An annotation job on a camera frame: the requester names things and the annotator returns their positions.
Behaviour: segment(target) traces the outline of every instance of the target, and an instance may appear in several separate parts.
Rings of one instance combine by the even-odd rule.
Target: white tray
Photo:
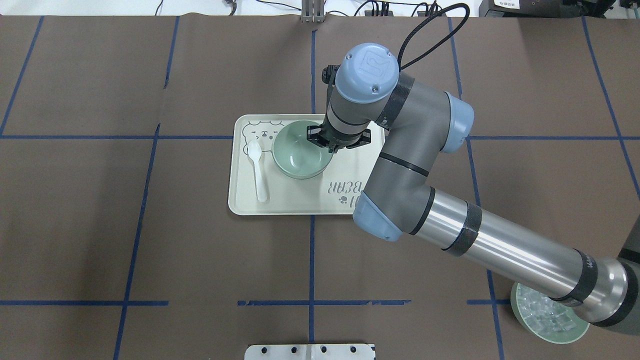
[[[311,179],[297,180],[283,174],[271,154],[279,129],[298,120],[322,123],[324,114],[244,115],[236,121],[229,179],[229,209],[238,215],[349,215],[364,189],[385,142],[384,130],[369,124],[371,143],[341,149],[327,168]],[[258,138],[262,146],[263,177],[269,200],[258,202],[253,165],[247,143]]]

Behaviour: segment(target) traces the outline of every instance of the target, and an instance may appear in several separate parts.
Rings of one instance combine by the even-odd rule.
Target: metal bracket
[[[324,0],[302,0],[302,22],[324,22]]]
[[[372,344],[252,345],[244,360],[375,360]]]

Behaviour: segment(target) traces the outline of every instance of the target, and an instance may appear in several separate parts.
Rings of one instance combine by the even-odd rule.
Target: plastic spoon
[[[253,161],[253,169],[255,171],[255,193],[259,202],[267,201],[267,189],[262,180],[262,170],[260,169],[260,157],[262,156],[262,148],[260,143],[252,140],[248,146],[249,158]]]

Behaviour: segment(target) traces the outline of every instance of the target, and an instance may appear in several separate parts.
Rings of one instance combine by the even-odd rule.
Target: blue tape line
[[[467,138],[467,154],[469,156],[469,165],[471,166],[471,180],[474,184],[474,195],[476,196],[476,205],[482,206],[480,203],[480,191],[478,190],[478,180],[476,177],[476,164],[474,163],[473,150],[471,149],[471,140]]]
[[[609,108],[609,114],[611,115],[611,120],[613,121],[613,126],[616,128],[616,134],[618,134],[618,140],[620,141],[620,147],[622,148],[622,153],[625,155],[625,161],[627,162],[627,167],[629,169],[629,174],[631,175],[631,180],[634,183],[634,187],[636,188],[636,195],[638,199],[640,199],[640,186],[638,186],[638,181],[636,179],[636,173],[634,172],[634,168],[631,165],[631,160],[629,159],[629,154],[627,152],[627,147],[625,146],[625,142],[622,138],[622,132],[620,131],[620,126],[618,125],[618,119],[616,119],[616,114],[613,112],[613,106],[611,106],[611,100],[609,99],[609,93],[607,91],[607,87],[604,85],[604,80],[602,79],[602,74],[600,73],[600,67],[598,66],[598,60],[596,60],[596,55],[593,52],[593,46],[591,45],[591,38],[589,37],[589,29],[587,27],[587,20],[583,16],[582,17],[582,28],[584,30],[584,36],[587,39],[587,46],[589,47],[589,53],[591,54],[591,60],[593,61],[593,67],[596,69],[596,75],[598,76],[598,81],[600,82],[600,87],[602,88],[602,93],[604,94],[604,99],[607,102],[607,107]]]
[[[308,306],[309,300],[249,300],[239,301],[238,306]]]
[[[14,140],[151,140],[150,135],[3,135]]]
[[[491,296],[491,308],[493,311],[493,326],[495,326],[495,337],[498,341],[498,355],[500,360],[504,360],[504,349],[502,347],[502,333],[500,332],[500,320],[498,319],[498,307],[495,300],[495,290],[493,289],[493,273],[486,269],[486,280],[489,284],[489,296]]]
[[[2,135],[13,140],[153,140],[152,135]],[[233,140],[233,135],[160,135],[159,140]]]
[[[403,306],[411,300],[314,300],[314,306]],[[238,306],[309,306],[309,300],[240,300]]]
[[[447,21],[449,22],[449,32],[453,32],[453,24],[451,22],[451,18],[448,17]],[[451,37],[451,51],[453,52],[453,65],[456,70],[456,81],[458,82],[458,97],[462,99],[462,81],[460,80],[460,68],[458,67],[458,53],[456,52],[456,41],[454,37],[455,36]]]
[[[471,167],[471,179],[474,184],[474,195],[476,197],[476,205],[482,206],[480,202],[480,191],[478,190],[478,182],[476,176],[476,164],[474,163],[473,149],[471,148],[471,140],[467,138],[467,154],[469,156],[469,166]],[[493,312],[493,326],[495,327],[495,339],[498,344],[498,355],[500,360],[504,360],[504,349],[502,346],[502,333],[500,332],[500,320],[498,319],[498,307],[495,300],[495,291],[493,289],[493,275],[491,270],[486,270],[486,278],[489,284],[489,294],[491,295],[491,309]]]
[[[0,300],[0,306],[122,306],[121,300]],[[168,301],[129,301],[129,306],[169,306]]]
[[[309,229],[309,343],[316,342],[314,326],[314,302],[316,292],[316,216],[310,217]]]
[[[469,140],[619,140],[617,136],[468,136]]]
[[[142,195],[142,204],[140,205],[140,214],[138,215],[138,228],[136,229],[136,237],[133,241],[133,251],[131,252],[131,263],[129,265],[129,275],[127,276],[127,287],[124,291],[124,303],[122,304],[122,312],[120,313],[120,325],[118,326],[118,336],[116,338],[116,346],[113,351],[113,360],[117,360],[120,355],[120,345],[122,344],[122,333],[124,332],[124,323],[127,319],[127,306],[129,295],[131,294],[131,283],[133,282],[133,272],[136,268],[136,258],[138,256],[138,246],[140,244],[140,234],[142,233],[142,220],[145,217],[145,209],[147,207],[147,196],[149,193],[149,182],[151,180],[151,170],[154,167],[156,158],[156,147],[158,145],[158,135],[160,133],[160,124],[156,127],[154,134],[154,144],[151,146],[151,156],[149,157],[149,166],[147,168],[147,178],[145,180],[145,191]]]
[[[175,25],[173,25],[173,38],[171,39],[171,49],[169,50],[169,61],[166,63],[166,75],[164,76],[164,89],[169,84],[169,74],[171,73],[171,62],[173,61],[173,50],[175,49],[175,38],[178,35],[178,24],[180,23],[180,17],[175,17]]]
[[[162,140],[233,140],[233,135],[160,135]]]
[[[311,31],[311,113],[316,113],[316,31]]]
[[[22,63],[22,69],[20,69],[20,75],[18,75],[18,80],[15,82],[15,86],[13,87],[13,93],[11,94],[11,99],[9,99],[9,105],[6,107],[6,111],[4,112],[4,118],[2,120],[2,125],[0,125],[0,135],[4,133],[4,127],[6,126],[7,120],[9,120],[9,114],[11,113],[11,108],[13,107],[13,101],[15,100],[15,96],[18,94],[18,89],[20,88],[20,83],[22,82],[22,77],[24,76],[24,72],[27,70],[27,64],[29,63],[29,59],[31,58],[31,53],[33,52],[34,46],[36,46],[36,40],[38,40],[38,34],[40,34],[40,29],[42,29],[42,22],[44,21],[44,16],[40,17],[38,21],[38,26],[36,27],[36,32],[33,34],[33,39],[31,39],[31,46],[29,46],[29,51],[27,52],[27,56],[24,58],[24,63]]]
[[[411,300],[316,300],[316,305],[322,306],[362,306],[362,305],[381,305],[381,306],[403,306],[407,305]]]
[[[511,300],[509,299],[496,299],[495,303],[497,305],[511,305]],[[493,301],[491,299],[469,299],[467,300],[467,305],[492,305]]]

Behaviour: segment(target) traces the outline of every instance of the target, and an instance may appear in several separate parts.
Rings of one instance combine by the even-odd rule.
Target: green plate
[[[294,179],[309,179],[320,174],[333,157],[326,147],[307,140],[307,126],[316,122],[300,120],[283,127],[273,140],[271,153],[278,168]]]
[[[589,329],[589,323],[579,318],[574,312],[573,309],[568,308],[568,316],[575,322],[577,325],[573,329],[567,331],[558,331],[551,332],[549,335],[540,334],[532,329],[528,321],[525,319],[527,317],[526,309],[525,309],[525,301],[518,296],[518,290],[520,287],[524,287],[524,285],[515,283],[513,288],[511,289],[511,307],[513,308],[513,313],[515,314],[518,321],[525,327],[529,332],[533,333],[537,337],[547,340],[550,343],[554,344],[569,344],[581,338],[587,330]]]

